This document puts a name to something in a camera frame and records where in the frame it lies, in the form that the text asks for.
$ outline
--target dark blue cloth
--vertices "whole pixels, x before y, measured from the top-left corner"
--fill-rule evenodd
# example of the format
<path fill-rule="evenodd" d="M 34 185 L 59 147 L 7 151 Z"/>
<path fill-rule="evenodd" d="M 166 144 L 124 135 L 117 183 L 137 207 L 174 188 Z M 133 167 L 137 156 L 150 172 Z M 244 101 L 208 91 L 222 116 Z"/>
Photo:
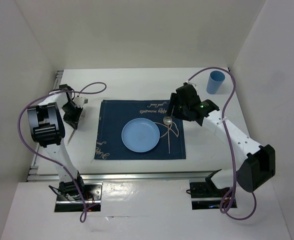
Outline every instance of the dark blue cloth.
<path fill-rule="evenodd" d="M 173 118 L 168 150 L 168 128 L 163 124 L 169 100 L 103 100 L 100 107 L 95 159 L 170 160 L 186 159 L 182 120 Z M 159 128 L 158 144 L 148 152 L 133 152 L 122 142 L 123 127 L 136 118 L 150 119 Z"/>

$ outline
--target white wall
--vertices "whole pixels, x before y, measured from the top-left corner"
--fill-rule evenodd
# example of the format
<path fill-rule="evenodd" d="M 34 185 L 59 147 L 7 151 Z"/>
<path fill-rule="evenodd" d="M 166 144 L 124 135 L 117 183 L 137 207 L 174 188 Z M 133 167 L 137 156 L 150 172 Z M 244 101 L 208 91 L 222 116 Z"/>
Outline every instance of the white wall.
<path fill-rule="evenodd" d="M 294 0 L 267 0 L 232 71 L 249 132 L 276 149 L 273 178 L 294 240 Z"/>
<path fill-rule="evenodd" d="M 265 0 L 16 0 L 61 69 L 231 65 Z"/>
<path fill-rule="evenodd" d="M 17 182 L 25 181 L 32 159 L 17 135 L 18 113 L 47 92 L 53 79 L 53 69 L 14 1 L 0 0 L 0 237 Z M 28 128 L 23 130 L 28 136 Z"/>

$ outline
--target wire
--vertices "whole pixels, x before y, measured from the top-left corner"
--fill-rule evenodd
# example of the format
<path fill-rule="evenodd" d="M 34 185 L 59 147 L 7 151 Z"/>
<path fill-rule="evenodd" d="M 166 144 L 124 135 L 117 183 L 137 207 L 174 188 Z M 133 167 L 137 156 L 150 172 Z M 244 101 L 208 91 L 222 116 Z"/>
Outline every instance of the wire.
<path fill-rule="evenodd" d="M 195 74 L 193 74 L 188 79 L 188 82 L 191 81 L 196 75 L 198 75 L 198 74 L 200 74 L 200 73 L 202 73 L 202 72 L 204 72 L 206 70 L 210 70 L 210 69 L 218 69 L 220 71 L 223 71 L 223 72 L 227 73 L 231 77 L 231 80 L 232 80 L 233 88 L 232 88 L 231 94 L 230 94 L 229 98 L 227 99 L 225 105 L 222 108 L 221 118 L 224 119 L 225 118 L 226 108 L 227 108 L 227 106 L 228 106 L 231 98 L 233 97 L 235 91 L 236 91 L 236 79 L 232 75 L 232 73 L 230 73 L 229 71 L 227 71 L 227 70 L 225 70 L 225 69 L 223 69 L 221 67 L 215 67 L 215 66 L 213 66 L 213 67 L 207 67 L 207 68 L 204 68 L 204 69 L 196 72 Z M 231 216 L 231 215 L 228 214 L 228 211 L 232 207 L 232 204 L 233 204 L 233 202 L 235 200 L 236 188 L 237 188 L 237 169 L 236 169 L 236 158 L 235 158 L 235 153 L 234 153 L 233 146 L 232 146 L 232 141 L 231 141 L 230 133 L 229 133 L 229 130 L 228 130 L 228 127 L 227 127 L 226 122 L 225 121 L 222 121 L 222 123 L 223 123 L 223 127 L 224 127 L 224 129 L 226 131 L 226 135 L 227 135 L 227 139 L 228 139 L 228 143 L 229 143 L 229 147 L 230 147 L 230 152 L 231 152 L 232 169 L 233 169 L 233 186 L 222 197 L 221 202 L 220 202 L 220 212 L 222 214 L 226 214 L 228 217 L 230 217 L 230 218 L 232 218 L 234 220 L 242 221 L 242 220 L 246 220 L 246 219 L 250 218 L 255 213 L 255 211 L 257 209 L 257 199 L 256 199 L 255 194 L 252 192 L 252 196 L 253 196 L 253 199 L 254 199 L 254 207 L 253 207 L 252 212 L 248 216 L 243 217 L 243 218 L 236 218 L 236 217 L 233 217 L 233 216 Z M 231 199 L 230 199 L 230 201 L 225 202 L 225 200 L 229 196 L 229 194 L 231 194 Z"/>
<path fill-rule="evenodd" d="M 82 92 L 83 89 L 87 88 L 88 86 L 94 85 L 94 84 L 103 84 L 103 85 L 104 85 L 104 89 L 103 89 L 103 90 L 100 90 L 100 91 L 96 91 L 96 92 Z M 80 222 L 81 222 L 81 223 L 84 223 L 84 222 L 86 221 L 86 218 L 87 218 L 87 211 L 88 211 L 91 207 L 97 205 L 98 203 L 93 204 L 93 205 L 87 207 L 86 202 L 85 202 L 85 199 L 83 198 L 83 195 L 82 195 L 82 193 L 81 193 L 81 190 L 80 190 L 80 188 L 79 188 L 77 182 L 76 182 L 75 179 L 73 178 L 72 174 L 70 173 L 70 171 L 69 171 L 69 170 L 68 170 L 63 164 L 61 164 L 60 162 L 58 162 L 58 161 L 56 161 L 56 160 L 54 160 L 54 159 L 48 158 L 48 157 L 46 157 L 46 156 L 44 156 L 44 155 L 42 155 L 42 154 L 36 152 L 34 149 L 32 149 L 32 147 L 28 145 L 28 143 L 25 141 L 25 139 L 24 139 L 23 136 L 22 136 L 20 123 L 21 123 L 22 115 L 24 114 L 24 112 L 25 112 L 30 106 L 32 106 L 34 103 L 36 103 L 36 102 L 38 102 L 38 101 L 40 101 L 40 100 L 42 100 L 42 99 L 45 99 L 45 98 L 47 98 L 47 97 L 49 97 L 49 96 L 52 96 L 52 95 L 54 95 L 54 94 L 60 94 L 60 93 L 72 93 L 72 92 L 75 92 L 75 94 L 80 94 L 80 93 L 82 93 L 82 94 L 93 95 L 93 94 L 99 94 L 99 93 L 102 93 L 103 91 L 106 90 L 106 88 L 107 88 L 107 85 L 106 85 L 104 82 L 100 82 L 100 81 L 98 81 L 98 82 L 93 82 L 93 83 L 91 83 L 91 84 L 85 86 L 81 91 L 72 91 L 72 90 L 55 91 L 54 93 L 50 93 L 50 94 L 48 94 L 48 95 L 45 95 L 45 96 L 39 97 L 39 98 L 33 100 L 32 102 L 30 102 L 29 104 L 27 104 L 27 106 L 25 106 L 25 107 L 22 109 L 22 111 L 20 112 L 20 114 L 19 114 L 19 116 L 18 116 L 18 121 L 17 121 L 18 135 L 19 135 L 19 138 L 20 138 L 20 140 L 22 141 L 22 143 L 25 145 L 25 147 L 26 147 L 29 151 L 31 151 L 33 154 L 35 154 L 35 155 L 37 155 L 37 156 L 39 156 L 39 157 L 41 157 L 41 158 L 43 158 L 43 159 L 46 159 L 46 160 L 48 160 L 48 161 L 50 161 L 50 162 L 52 162 L 52 163 L 55 163 L 55 164 L 61 166 L 61 167 L 66 171 L 66 173 L 70 176 L 70 178 L 71 178 L 73 184 L 75 185 L 75 187 L 76 187 L 76 189 L 77 189 L 77 192 L 79 193 L 79 196 L 80 196 L 81 201 L 82 201 L 82 204 L 83 204 L 83 209 L 84 209 L 84 210 L 83 210 L 83 212 L 82 212 L 81 215 L 80 215 Z"/>

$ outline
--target blue plate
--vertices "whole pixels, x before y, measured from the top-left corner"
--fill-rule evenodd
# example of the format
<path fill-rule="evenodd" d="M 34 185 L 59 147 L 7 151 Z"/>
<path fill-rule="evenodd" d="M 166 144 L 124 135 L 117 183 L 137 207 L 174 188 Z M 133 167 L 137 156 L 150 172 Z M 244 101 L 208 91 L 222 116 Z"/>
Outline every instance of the blue plate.
<path fill-rule="evenodd" d="M 129 121 L 122 129 L 123 144 L 137 153 L 144 153 L 153 149 L 160 139 L 157 125 L 146 118 L 136 118 Z"/>

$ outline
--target blue cup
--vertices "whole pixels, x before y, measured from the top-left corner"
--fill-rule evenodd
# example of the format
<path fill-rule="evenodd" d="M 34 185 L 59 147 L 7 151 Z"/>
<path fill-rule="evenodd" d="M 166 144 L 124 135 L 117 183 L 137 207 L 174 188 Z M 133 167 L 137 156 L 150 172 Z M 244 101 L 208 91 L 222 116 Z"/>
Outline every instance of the blue cup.
<path fill-rule="evenodd" d="M 223 72 L 212 71 L 208 80 L 207 93 L 215 94 L 225 79 L 226 76 Z"/>

